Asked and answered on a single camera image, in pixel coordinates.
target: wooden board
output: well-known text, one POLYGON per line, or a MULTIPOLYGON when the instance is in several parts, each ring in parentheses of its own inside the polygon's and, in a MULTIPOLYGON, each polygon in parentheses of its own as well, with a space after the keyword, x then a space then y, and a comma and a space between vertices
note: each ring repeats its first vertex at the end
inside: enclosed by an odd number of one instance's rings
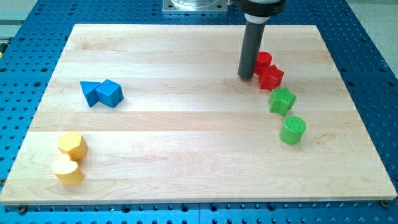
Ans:
POLYGON ((396 190, 315 26, 267 26, 307 123, 280 141, 270 92, 238 78, 244 26, 78 24, 1 193, 5 204, 392 199, 396 190), (80 80, 123 86, 115 109, 87 107, 80 80), (62 185, 59 135, 89 145, 86 174, 62 185))

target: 3d printed block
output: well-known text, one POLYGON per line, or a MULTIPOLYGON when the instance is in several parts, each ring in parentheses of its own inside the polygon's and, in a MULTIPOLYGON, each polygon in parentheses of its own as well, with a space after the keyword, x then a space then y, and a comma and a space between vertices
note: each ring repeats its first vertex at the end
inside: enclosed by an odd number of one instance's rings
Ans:
POLYGON ((68 185, 77 184, 85 178, 77 162, 71 161, 68 154, 62 154, 53 163, 53 173, 63 184, 68 185))
POLYGON ((89 107, 94 106, 99 101, 95 89, 100 84, 101 84, 100 82, 86 82, 86 81, 80 82, 81 90, 83 90, 83 94, 86 98, 89 107))
POLYGON ((268 100, 270 104, 269 112, 285 116, 288 110, 292 109, 296 97, 288 88, 273 89, 268 100))
POLYGON ((105 80, 95 91, 101 103, 114 108, 124 99, 122 88, 111 80, 105 80))
POLYGON ((279 132, 280 140, 286 144, 297 144, 305 131, 305 122, 297 116, 289 116, 279 132))
POLYGON ((271 65, 272 55, 268 52, 259 52, 257 56, 256 66, 254 67, 254 73, 260 75, 262 70, 271 65))
POLYGON ((80 133, 69 131, 60 136, 58 140, 58 148, 68 154, 73 161, 78 161, 87 155, 88 146, 80 133))
POLYGON ((259 75, 260 89, 273 90, 277 88, 284 77, 285 72, 279 70, 276 65, 266 67, 259 75))

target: blue block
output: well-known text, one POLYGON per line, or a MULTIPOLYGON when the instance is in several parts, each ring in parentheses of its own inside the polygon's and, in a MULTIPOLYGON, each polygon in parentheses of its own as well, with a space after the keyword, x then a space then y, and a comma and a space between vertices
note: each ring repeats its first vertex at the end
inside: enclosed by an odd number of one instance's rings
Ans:
POLYGON ((81 90, 83 90, 83 94, 86 98, 89 107, 94 106, 99 101, 95 89, 100 84, 101 84, 100 82, 80 81, 81 90))
POLYGON ((124 99, 120 85, 111 80, 105 80, 95 91, 99 101, 111 108, 117 106, 124 99))

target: green cylinder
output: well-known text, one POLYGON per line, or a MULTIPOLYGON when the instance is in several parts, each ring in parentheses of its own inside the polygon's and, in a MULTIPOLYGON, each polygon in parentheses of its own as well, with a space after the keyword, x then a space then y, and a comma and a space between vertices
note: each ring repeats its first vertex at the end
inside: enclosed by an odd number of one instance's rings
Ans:
POLYGON ((289 116, 279 132, 280 140, 286 144, 297 144, 305 131, 305 122, 298 116, 289 116))

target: green block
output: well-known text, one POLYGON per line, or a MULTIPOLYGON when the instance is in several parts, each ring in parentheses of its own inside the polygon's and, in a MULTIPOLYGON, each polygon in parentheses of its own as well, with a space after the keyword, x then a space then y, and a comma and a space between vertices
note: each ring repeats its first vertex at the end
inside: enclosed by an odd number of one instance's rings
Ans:
POLYGON ((280 140, 286 144, 297 144, 305 131, 306 125, 303 119, 297 116, 289 116, 279 132, 280 140))
POLYGON ((288 88, 273 89, 268 100, 270 104, 269 112, 285 116, 288 110, 292 109, 296 97, 288 88))

